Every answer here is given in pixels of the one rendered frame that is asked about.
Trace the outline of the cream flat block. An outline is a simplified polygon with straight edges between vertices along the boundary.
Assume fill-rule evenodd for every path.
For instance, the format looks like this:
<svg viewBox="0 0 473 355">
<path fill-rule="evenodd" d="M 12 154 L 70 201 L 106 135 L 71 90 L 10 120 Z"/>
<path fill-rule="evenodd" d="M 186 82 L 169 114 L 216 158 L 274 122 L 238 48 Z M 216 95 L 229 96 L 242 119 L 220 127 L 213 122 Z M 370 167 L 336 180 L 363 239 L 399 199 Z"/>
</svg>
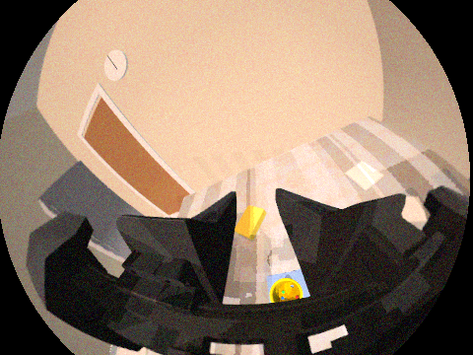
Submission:
<svg viewBox="0 0 473 355">
<path fill-rule="evenodd" d="M 422 201 L 419 201 L 418 196 L 406 197 L 406 206 L 403 206 L 402 218 L 406 218 L 409 222 L 423 222 L 427 220 L 425 209 L 423 209 Z"/>
</svg>

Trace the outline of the yellow block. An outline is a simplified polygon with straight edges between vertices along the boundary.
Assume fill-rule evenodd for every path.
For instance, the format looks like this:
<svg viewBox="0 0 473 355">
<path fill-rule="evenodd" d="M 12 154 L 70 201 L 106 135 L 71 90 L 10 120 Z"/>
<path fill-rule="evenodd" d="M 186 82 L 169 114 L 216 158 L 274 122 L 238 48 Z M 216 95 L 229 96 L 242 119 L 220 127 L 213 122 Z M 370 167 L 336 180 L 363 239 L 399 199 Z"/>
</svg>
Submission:
<svg viewBox="0 0 473 355">
<path fill-rule="evenodd" d="M 240 218 L 239 224 L 236 225 L 236 232 L 241 236 L 253 240 L 256 237 L 257 230 L 263 224 L 267 212 L 257 206 L 248 206 L 245 209 L 243 217 Z"/>
</svg>

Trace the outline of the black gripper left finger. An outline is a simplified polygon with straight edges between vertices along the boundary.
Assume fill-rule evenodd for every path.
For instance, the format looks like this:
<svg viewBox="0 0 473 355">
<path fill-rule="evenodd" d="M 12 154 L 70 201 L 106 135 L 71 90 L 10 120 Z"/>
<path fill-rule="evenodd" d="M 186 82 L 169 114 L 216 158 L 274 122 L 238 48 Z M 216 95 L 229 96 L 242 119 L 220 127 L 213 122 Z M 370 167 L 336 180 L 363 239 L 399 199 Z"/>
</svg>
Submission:
<svg viewBox="0 0 473 355">
<path fill-rule="evenodd" d="M 224 303 L 237 224 L 235 190 L 192 218 L 123 214 L 115 221 L 131 252 L 137 249 L 188 260 L 210 303 Z"/>
</svg>

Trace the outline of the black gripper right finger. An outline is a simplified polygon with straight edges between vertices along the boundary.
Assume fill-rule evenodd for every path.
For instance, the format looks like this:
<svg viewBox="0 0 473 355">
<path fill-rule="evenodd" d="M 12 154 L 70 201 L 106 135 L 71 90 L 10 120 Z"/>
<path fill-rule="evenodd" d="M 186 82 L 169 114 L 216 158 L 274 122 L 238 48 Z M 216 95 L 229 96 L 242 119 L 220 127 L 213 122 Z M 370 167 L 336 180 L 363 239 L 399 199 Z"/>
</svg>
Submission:
<svg viewBox="0 0 473 355">
<path fill-rule="evenodd" d="M 342 209 L 276 188 L 275 201 L 309 296 L 315 296 L 331 291 L 328 284 L 350 255 L 363 229 L 401 216 L 406 194 L 360 201 Z"/>
</svg>

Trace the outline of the white flat pad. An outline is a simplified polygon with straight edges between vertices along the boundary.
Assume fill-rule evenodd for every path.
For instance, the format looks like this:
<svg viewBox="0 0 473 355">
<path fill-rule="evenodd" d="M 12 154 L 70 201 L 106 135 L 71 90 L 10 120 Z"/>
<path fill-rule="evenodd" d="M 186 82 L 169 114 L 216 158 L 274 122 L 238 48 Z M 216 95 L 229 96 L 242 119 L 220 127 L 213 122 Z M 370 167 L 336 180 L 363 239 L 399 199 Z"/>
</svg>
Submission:
<svg viewBox="0 0 473 355">
<path fill-rule="evenodd" d="M 376 185 L 377 182 L 383 178 L 383 174 L 376 171 L 366 162 L 359 162 L 344 175 L 347 175 L 347 178 L 350 178 L 350 180 L 362 188 L 364 192 L 367 192 L 368 189 L 371 189 L 372 186 Z"/>
</svg>

